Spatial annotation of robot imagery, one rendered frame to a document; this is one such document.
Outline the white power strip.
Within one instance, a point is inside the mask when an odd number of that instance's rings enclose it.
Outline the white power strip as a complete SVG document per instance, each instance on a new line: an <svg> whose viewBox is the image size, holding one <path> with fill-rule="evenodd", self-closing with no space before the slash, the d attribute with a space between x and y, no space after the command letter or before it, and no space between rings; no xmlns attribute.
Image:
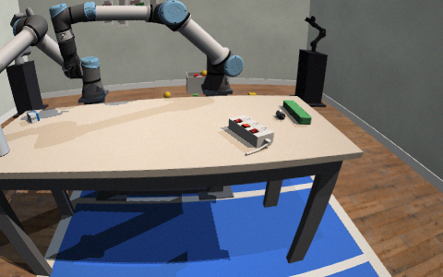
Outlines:
<svg viewBox="0 0 443 277"><path fill-rule="evenodd" d="M273 142L274 132L246 115L229 118L229 128L256 148L260 147L245 155L260 151Z"/></svg>

